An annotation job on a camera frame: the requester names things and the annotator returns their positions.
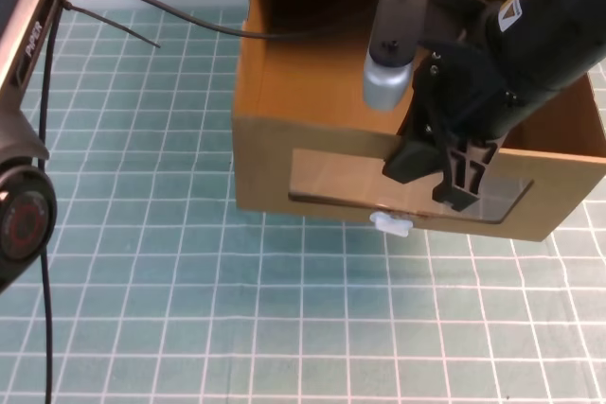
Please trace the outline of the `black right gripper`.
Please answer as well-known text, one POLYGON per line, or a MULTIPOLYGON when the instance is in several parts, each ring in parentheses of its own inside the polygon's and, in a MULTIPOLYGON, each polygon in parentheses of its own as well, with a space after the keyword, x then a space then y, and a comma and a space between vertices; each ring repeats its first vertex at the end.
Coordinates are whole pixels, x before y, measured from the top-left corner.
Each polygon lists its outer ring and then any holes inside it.
POLYGON ((520 0, 428 0, 421 45, 429 55, 413 77, 400 133, 429 140, 430 112, 447 132, 433 142, 410 139, 385 161, 383 176, 400 184, 443 171, 432 198, 453 210, 480 200, 502 138, 549 100, 524 47, 533 37, 520 0))

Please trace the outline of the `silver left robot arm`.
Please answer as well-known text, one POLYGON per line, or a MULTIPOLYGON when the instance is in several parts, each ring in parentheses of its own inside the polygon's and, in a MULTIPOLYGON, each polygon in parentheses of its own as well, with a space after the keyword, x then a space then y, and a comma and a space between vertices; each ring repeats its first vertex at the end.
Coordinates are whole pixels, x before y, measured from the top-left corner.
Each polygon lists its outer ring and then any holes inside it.
POLYGON ((57 217, 56 193, 34 166, 49 157, 21 105, 44 41, 67 0, 1 0, 1 287, 45 249, 57 217))

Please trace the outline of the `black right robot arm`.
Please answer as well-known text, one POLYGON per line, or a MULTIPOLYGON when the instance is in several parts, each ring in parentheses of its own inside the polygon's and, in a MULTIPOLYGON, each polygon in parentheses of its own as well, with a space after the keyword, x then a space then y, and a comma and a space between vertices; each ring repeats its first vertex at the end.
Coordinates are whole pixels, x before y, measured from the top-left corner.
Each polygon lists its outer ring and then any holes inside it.
POLYGON ((433 174, 432 197, 463 211, 509 132, 605 55, 605 0, 379 0, 364 97, 409 112, 385 177, 433 174))

